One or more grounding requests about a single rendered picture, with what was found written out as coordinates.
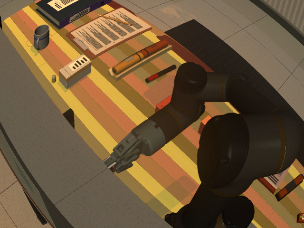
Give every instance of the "robotic arm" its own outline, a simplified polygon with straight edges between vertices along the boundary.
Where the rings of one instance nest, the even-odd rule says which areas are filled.
[[[135,127],[104,163],[121,172],[140,154],[151,156],[205,111],[204,102],[230,102],[241,114],[212,117],[202,131],[198,173],[202,182],[191,202],[170,214],[175,228],[209,228],[231,199],[258,178],[286,170],[300,152],[301,132],[291,113],[255,90],[242,75],[207,72],[182,64],[171,102]]]

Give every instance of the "tile floor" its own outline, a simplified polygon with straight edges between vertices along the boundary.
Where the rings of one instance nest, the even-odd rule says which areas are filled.
[[[0,0],[2,21],[32,2]],[[304,46],[249,0],[116,2],[162,31],[195,19],[255,67],[304,120]],[[0,227],[42,227],[2,156],[0,174]]]

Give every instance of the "mug handle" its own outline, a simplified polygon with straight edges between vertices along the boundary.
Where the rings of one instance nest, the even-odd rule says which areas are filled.
[[[37,42],[37,48],[38,48],[37,50],[40,49],[40,48],[39,48],[39,40],[40,40],[40,38],[38,38],[37,41],[35,41],[35,42]]]

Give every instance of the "clipboard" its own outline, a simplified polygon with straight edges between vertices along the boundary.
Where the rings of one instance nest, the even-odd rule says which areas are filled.
[[[119,19],[121,21],[126,21],[126,22],[130,21],[132,26],[130,26],[131,28],[128,28],[129,25],[125,25],[121,22],[116,22],[111,19],[98,17],[66,34],[66,36],[70,40],[72,40],[72,42],[77,47],[79,47],[79,49],[82,50],[86,54],[86,56],[88,56],[90,59],[94,59],[97,56],[107,52],[108,50],[124,43],[125,41],[132,39],[152,29],[150,25],[142,21],[140,18],[136,17],[134,14],[127,11],[125,8],[118,8],[112,10],[111,12],[108,12],[104,15],[115,19]],[[113,34],[111,34],[109,31],[113,32],[114,35],[118,36],[119,38],[117,40],[114,40],[114,38],[116,37]]]

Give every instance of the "clipboard clip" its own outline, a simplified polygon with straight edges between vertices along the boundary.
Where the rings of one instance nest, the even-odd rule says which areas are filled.
[[[75,41],[75,43],[77,43],[84,51],[87,50],[89,47],[87,45],[85,45],[85,43],[80,40],[78,37],[76,37],[75,39],[73,39]]]

